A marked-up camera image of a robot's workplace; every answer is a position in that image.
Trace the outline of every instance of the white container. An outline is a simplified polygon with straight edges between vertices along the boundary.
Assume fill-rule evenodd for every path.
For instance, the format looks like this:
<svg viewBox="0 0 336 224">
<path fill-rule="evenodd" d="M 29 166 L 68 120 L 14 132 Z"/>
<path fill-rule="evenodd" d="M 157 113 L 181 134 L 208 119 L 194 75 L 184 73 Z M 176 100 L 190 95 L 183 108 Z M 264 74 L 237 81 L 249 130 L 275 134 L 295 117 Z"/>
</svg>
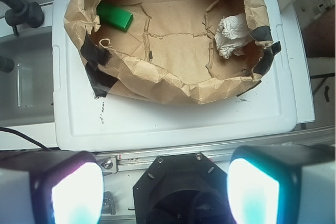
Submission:
<svg viewBox="0 0 336 224">
<path fill-rule="evenodd" d="M 175 106 L 108 94 L 95 99 L 78 50 L 64 30 L 70 0 L 55 0 L 52 21 L 54 112 L 58 146 L 65 150 L 120 151 L 193 145 L 284 133 L 297 123 L 277 0 L 265 0 L 275 56 L 262 83 L 239 97 Z"/>
</svg>

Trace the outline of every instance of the brown paper bag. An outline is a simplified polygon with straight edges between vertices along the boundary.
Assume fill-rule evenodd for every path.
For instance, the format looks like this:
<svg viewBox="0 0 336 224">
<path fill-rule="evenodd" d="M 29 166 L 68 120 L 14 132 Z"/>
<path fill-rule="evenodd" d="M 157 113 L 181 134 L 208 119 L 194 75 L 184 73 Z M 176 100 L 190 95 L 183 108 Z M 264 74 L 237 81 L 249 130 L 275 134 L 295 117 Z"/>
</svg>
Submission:
<svg viewBox="0 0 336 224">
<path fill-rule="evenodd" d="M 100 1 L 71 0 L 65 14 L 97 96 L 209 103 L 253 88 L 281 50 L 272 45 L 264 0 L 104 0 L 133 14 L 127 32 L 100 23 Z M 217 26 L 243 12 L 254 41 L 226 60 L 216 49 Z"/>
</svg>

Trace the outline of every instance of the crumpled paper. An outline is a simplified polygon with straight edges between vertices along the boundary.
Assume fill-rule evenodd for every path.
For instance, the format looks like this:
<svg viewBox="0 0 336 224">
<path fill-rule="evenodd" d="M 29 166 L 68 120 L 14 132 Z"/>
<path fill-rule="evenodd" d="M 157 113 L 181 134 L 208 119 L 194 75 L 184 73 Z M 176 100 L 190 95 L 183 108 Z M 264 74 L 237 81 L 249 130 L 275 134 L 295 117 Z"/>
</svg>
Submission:
<svg viewBox="0 0 336 224">
<path fill-rule="evenodd" d="M 244 13 L 223 18 L 215 35 L 219 55 L 229 59 L 231 54 L 244 55 L 243 47 L 253 39 L 249 35 Z"/>
</svg>

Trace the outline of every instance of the black cable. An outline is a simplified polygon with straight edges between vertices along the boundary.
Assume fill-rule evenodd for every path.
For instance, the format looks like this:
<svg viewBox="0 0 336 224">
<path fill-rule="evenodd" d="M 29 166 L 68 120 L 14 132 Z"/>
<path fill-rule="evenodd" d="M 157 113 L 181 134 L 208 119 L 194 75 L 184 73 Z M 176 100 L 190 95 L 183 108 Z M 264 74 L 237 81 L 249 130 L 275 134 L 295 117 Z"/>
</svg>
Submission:
<svg viewBox="0 0 336 224">
<path fill-rule="evenodd" d="M 335 73 L 317 74 L 315 76 L 310 76 L 310 79 L 319 79 L 319 78 L 328 78 L 328 77 L 335 77 Z"/>
<path fill-rule="evenodd" d="M 40 143 L 40 142 L 32 139 L 31 137 L 29 137 L 29 136 L 21 133 L 20 131 L 16 131 L 16 130 L 5 128 L 5 127 L 0 127 L 0 131 L 4 131 L 4 132 L 15 134 L 15 135 L 20 136 L 20 137 L 24 138 L 25 140 L 31 142 L 32 144 L 37 145 L 38 147 L 42 148 L 45 151 L 51 151 L 51 149 L 49 149 L 48 147 L 44 146 L 42 143 Z"/>
<path fill-rule="evenodd" d="M 313 91 L 313 96 L 317 93 L 317 91 L 319 91 L 319 89 L 323 86 L 323 84 L 325 83 L 325 81 L 327 80 L 328 77 L 325 77 L 322 79 L 322 81 L 320 82 L 320 84 L 315 88 L 315 90 Z"/>
</svg>

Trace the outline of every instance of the green object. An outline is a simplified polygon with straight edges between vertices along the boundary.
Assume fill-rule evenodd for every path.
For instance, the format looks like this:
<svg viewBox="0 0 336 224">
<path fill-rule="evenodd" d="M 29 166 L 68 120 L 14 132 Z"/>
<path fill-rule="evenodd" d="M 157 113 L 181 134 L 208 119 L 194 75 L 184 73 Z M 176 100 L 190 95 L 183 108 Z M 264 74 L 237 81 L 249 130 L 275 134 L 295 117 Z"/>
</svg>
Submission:
<svg viewBox="0 0 336 224">
<path fill-rule="evenodd" d="M 99 3 L 97 15 L 102 23 L 122 31 L 127 31 L 133 21 L 133 14 L 106 2 Z"/>
</svg>

